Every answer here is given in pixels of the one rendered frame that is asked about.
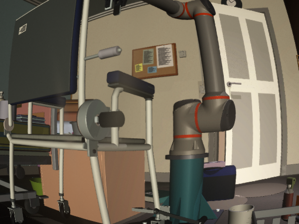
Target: paper note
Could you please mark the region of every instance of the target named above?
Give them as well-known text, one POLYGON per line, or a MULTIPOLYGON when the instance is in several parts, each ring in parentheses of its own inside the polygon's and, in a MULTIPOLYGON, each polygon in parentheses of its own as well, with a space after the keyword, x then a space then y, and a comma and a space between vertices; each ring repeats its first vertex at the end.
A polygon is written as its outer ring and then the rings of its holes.
POLYGON ((143 51, 143 65, 153 64, 153 49, 146 49, 143 51))
POLYGON ((142 71, 143 71, 142 63, 135 65, 135 72, 142 72, 142 71))
POLYGON ((157 67, 165 68, 173 66, 172 45, 162 45, 156 47, 157 53, 157 67))
POLYGON ((156 73, 156 72, 157 72, 157 66, 148 67, 148 73, 156 73))

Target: fire extinguisher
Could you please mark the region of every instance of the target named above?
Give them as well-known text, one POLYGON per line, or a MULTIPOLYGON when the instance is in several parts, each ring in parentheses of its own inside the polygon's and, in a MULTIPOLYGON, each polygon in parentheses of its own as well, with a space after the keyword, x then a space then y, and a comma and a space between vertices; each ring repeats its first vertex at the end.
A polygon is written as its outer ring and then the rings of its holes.
MULTIPOLYGON (((287 178, 287 188, 284 193, 283 208, 293 206, 293 197, 294 197, 293 187, 295 185, 295 182, 296 182, 296 178, 294 178, 294 177, 287 178)), ((289 216, 291 216, 291 215, 282 216, 282 220, 288 221, 289 216)))

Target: white door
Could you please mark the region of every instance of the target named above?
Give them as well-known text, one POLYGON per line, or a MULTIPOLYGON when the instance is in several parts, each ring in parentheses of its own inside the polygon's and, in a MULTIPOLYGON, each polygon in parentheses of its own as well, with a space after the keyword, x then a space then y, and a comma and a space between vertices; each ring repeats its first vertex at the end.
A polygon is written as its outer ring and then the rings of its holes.
POLYGON ((265 16, 213 6, 226 93, 236 106, 235 125, 226 132, 226 165, 236 166, 236 184, 279 176, 280 95, 265 16), (227 82, 242 84, 228 87, 227 82))

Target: orange stripe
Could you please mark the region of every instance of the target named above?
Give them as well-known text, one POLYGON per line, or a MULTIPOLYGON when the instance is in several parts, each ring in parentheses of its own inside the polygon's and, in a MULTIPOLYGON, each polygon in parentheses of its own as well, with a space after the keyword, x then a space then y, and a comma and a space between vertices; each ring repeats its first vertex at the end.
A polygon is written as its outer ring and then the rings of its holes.
POLYGON ((192 17, 191 14, 189 13, 187 4, 188 4, 188 3, 186 2, 186 3, 185 3, 186 12, 187 12, 187 14, 189 15, 189 17, 190 17, 191 19, 193 19, 193 17, 192 17))
POLYGON ((215 96, 215 97, 204 97, 204 98, 202 98, 203 101, 216 100, 216 99, 229 99, 229 97, 227 97, 227 96, 215 96))
POLYGON ((182 5, 183 5, 183 7, 184 7, 182 14, 181 14, 181 15, 179 15, 179 16, 177 16, 177 17, 175 17, 175 18, 179 18, 179 17, 181 17, 181 16, 184 14, 184 12, 185 12, 185 6, 184 6, 184 4, 183 4, 183 3, 182 3, 182 5))
POLYGON ((199 126, 198 126, 198 119, 197 119, 197 112, 198 112, 198 108, 199 108, 199 105, 201 103, 199 103, 198 105, 196 105, 196 108, 195 108, 195 125, 196 125, 196 129, 198 130, 199 133, 202 133, 199 126))
POLYGON ((201 138, 201 134, 175 135, 173 138, 201 138))
POLYGON ((194 17, 196 17, 196 16, 198 16, 198 15, 209 15, 209 16, 213 17, 213 15, 212 15, 212 14, 209 14, 209 13, 198 13, 198 14, 195 14, 194 17))

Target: pink box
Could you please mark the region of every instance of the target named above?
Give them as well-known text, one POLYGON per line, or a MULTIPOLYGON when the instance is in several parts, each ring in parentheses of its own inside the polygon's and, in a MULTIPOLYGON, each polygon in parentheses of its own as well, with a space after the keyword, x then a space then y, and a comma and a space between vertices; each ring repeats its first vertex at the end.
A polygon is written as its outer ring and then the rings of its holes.
POLYGON ((210 168, 210 167, 225 167, 225 162, 216 161, 216 162, 208 162, 203 164, 203 168, 210 168))

